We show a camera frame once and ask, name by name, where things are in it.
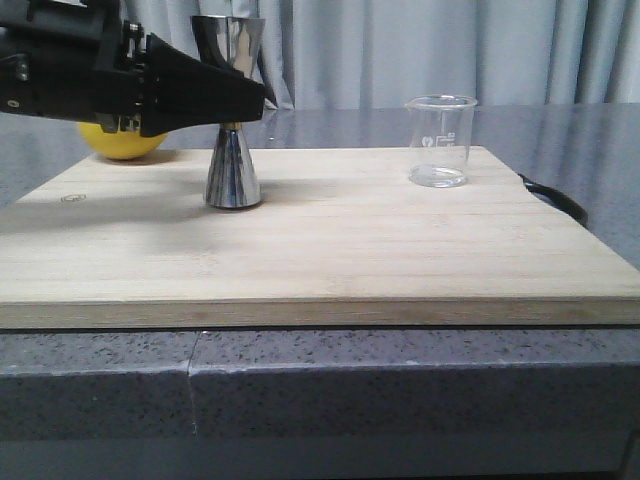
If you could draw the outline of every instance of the gray curtain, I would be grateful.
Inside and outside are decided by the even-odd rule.
[[[196,55],[189,16],[266,19],[257,75],[278,108],[640,101],[640,0],[124,0]]]

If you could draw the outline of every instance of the metal jigger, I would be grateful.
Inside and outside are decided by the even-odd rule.
[[[191,27],[202,62],[239,70],[251,78],[258,59],[263,19],[193,16]],[[231,209],[260,203],[260,184],[240,122],[220,124],[204,199],[213,207]]]

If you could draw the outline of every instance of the wooden cutting board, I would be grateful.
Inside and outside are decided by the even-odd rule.
[[[640,273],[474,147],[254,150],[265,201],[203,205],[211,152],[90,156],[0,212],[0,328],[640,323]]]

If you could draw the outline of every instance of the black robotic arm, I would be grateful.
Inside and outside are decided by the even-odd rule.
[[[264,86],[120,20],[119,0],[0,0],[0,111],[142,136],[259,120]]]

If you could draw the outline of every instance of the glass beaker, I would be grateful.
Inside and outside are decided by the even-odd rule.
[[[456,187],[467,181],[475,98],[425,95],[405,106],[411,114],[409,179],[428,187]]]

